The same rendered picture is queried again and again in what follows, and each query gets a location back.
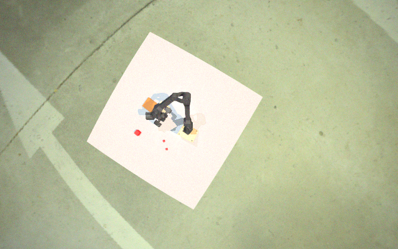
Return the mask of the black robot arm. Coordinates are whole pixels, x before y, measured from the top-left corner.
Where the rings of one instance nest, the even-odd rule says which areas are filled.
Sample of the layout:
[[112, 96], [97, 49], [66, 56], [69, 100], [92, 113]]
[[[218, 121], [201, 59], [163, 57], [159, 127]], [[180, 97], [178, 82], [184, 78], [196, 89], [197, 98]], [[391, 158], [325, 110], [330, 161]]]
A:
[[[182, 96], [182, 99], [179, 98]], [[190, 103], [191, 103], [191, 93], [190, 92], [178, 92], [173, 93], [167, 99], [165, 99], [162, 103], [158, 103], [153, 107], [152, 112], [146, 112], [146, 120], [154, 120], [155, 118], [158, 120], [162, 120], [165, 118], [165, 114], [162, 113], [162, 110], [167, 107], [173, 101], [177, 101], [179, 103], [183, 103], [185, 109], [185, 118], [183, 119], [183, 132], [189, 135], [193, 130], [193, 122], [190, 117]]]

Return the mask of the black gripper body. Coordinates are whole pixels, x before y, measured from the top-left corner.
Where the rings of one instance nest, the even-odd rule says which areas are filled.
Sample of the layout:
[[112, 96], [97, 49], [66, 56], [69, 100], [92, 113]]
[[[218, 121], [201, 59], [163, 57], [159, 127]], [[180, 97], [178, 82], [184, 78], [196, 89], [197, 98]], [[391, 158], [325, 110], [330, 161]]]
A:
[[[165, 118], [166, 118], [166, 115], [167, 115], [168, 113], [170, 114], [172, 110], [171, 110], [170, 108], [168, 108], [168, 106], [165, 107], [164, 110], [165, 110], [166, 112], [162, 112], [162, 113], [165, 114]], [[160, 127], [160, 126], [162, 125], [162, 124], [160, 123], [160, 121], [164, 121], [165, 118], [163, 118], [162, 120], [155, 120], [154, 124], [155, 124], [157, 127]]]

